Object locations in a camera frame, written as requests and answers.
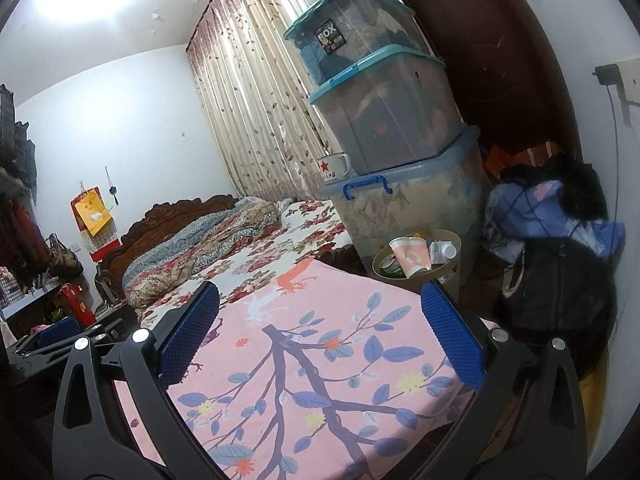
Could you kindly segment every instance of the black label sticker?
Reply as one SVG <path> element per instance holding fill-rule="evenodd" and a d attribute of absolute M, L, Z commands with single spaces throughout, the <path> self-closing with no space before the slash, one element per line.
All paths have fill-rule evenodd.
<path fill-rule="evenodd" d="M 316 30 L 316 38 L 318 38 L 327 54 L 331 54 L 347 44 L 347 40 L 344 39 L 338 27 L 335 26 L 334 20 L 326 20 Z"/>

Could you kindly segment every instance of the carved wooden headboard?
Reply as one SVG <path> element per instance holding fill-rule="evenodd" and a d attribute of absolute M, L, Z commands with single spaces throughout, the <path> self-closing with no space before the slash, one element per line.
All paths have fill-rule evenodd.
<path fill-rule="evenodd" d="M 102 298 L 107 299 L 100 281 L 119 299 L 124 300 L 122 277 L 133 260 L 168 240 L 201 216 L 231 209 L 237 201 L 231 195 L 215 195 L 204 203 L 195 198 L 153 206 L 142 220 L 133 224 L 127 234 L 122 236 L 122 246 L 107 253 L 98 264 L 95 286 Z"/>

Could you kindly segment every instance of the ceiling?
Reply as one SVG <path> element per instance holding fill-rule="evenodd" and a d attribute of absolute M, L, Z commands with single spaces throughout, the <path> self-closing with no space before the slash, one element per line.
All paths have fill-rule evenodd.
<path fill-rule="evenodd" d="M 208 1 L 128 0 L 119 10 L 78 23 L 65 21 L 43 0 L 20 0 L 0 32 L 0 84 L 20 105 L 94 66 L 185 44 Z"/>

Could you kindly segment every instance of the metal bolt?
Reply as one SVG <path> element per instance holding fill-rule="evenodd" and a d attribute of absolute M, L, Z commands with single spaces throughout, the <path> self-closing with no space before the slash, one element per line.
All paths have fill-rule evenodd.
<path fill-rule="evenodd" d="M 84 350 L 88 346 L 89 346 L 89 340 L 85 337 L 76 339 L 76 342 L 74 343 L 74 347 L 76 348 L 76 350 Z"/>
<path fill-rule="evenodd" d="M 551 346 L 556 350 L 564 350 L 566 348 L 566 343 L 559 337 L 555 337 L 551 340 Z"/>
<path fill-rule="evenodd" d="M 142 343 L 149 337 L 149 333 L 149 330 L 147 330 L 146 328 L 139 328 L 133 333 L 133 336 L 131 336 L 131 338 L 135 343 Z"/>
<path fill-rule="evenodd" d="M 501 328 L 494 328 L 491 330 L 491 337 L 498 343 L 506 343 L 509 340 L 509 334 Z"/>

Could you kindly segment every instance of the leaf-patterned curtain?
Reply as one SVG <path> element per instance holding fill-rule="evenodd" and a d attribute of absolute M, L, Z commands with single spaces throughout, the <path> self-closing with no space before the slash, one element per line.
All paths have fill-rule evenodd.
<path fill-rule="evenodd" d="M 316 0 L 212 0 L 188 47 L 226 168 L 243 195 L 317 198 L 317 158 L 339 151 L 307 102 L 313 85 L 284 31 Z"/>

